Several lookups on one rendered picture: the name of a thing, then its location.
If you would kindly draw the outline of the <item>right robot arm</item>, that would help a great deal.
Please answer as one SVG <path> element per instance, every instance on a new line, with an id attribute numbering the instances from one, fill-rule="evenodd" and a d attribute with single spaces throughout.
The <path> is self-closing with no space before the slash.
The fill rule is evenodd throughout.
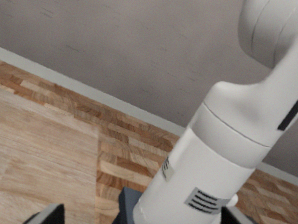
<path id="1" fill-rule="evenodd" d="M 216 83 L 133 210 L 135 224 L 219 224 L 237 192 L 298 119 L 298 0 L 243 0 L 238 41 L 273 70 Z M 280 61 L 279 61 L 280 60 Z"/>

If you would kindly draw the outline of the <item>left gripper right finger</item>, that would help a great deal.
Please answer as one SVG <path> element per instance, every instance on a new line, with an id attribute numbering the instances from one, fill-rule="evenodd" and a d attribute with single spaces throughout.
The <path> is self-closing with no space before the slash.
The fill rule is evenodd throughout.
<path id="1" fill-rule="evenodd" d="M 222 206 L 220 224 L 258 224 L 252 217 L 243 214 L 236 206 Z"/>

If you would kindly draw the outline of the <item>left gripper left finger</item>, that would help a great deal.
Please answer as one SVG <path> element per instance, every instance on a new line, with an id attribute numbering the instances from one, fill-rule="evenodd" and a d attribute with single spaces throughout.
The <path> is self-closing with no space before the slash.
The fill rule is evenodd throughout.
<path id="1" fill-rule="evenodd" d="M 43 211 L 33 214 L 22 224 L 65 224 L 65 206 L 50 203 Z"/>

